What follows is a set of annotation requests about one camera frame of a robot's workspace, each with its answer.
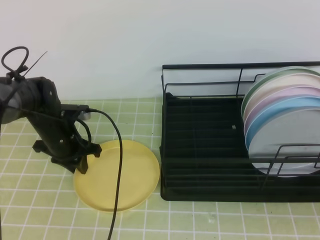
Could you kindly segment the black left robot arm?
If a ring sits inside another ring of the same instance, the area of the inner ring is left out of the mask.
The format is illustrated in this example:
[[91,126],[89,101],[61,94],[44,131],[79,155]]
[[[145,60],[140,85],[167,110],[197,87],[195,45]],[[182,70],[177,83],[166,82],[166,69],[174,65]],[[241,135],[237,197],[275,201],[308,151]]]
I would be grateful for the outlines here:
[[88,105],[61,103],[53,81],[45,77],[0,79],[0,122],[8,124],[26,118],[39,135],[32,148],[51,157],[51,162],[74,173],[85,174],[87,156],[99,157],[102,148],[83,139],[75,127],[88,113]]

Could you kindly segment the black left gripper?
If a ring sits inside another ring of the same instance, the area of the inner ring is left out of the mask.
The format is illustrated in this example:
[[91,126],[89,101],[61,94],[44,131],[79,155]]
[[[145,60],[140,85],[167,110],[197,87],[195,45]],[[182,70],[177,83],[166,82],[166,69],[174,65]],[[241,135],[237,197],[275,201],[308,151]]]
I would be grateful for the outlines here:
[[100,145],[83,139],[75,127],[77,118],[61,117],[61,101],[53,81],[45,77],[26,79],[21,87],[22,107],[41,140],[33,145],[38,153],[51,156],[51,162],[69,172],[88,170],[88,155],[99,157]]

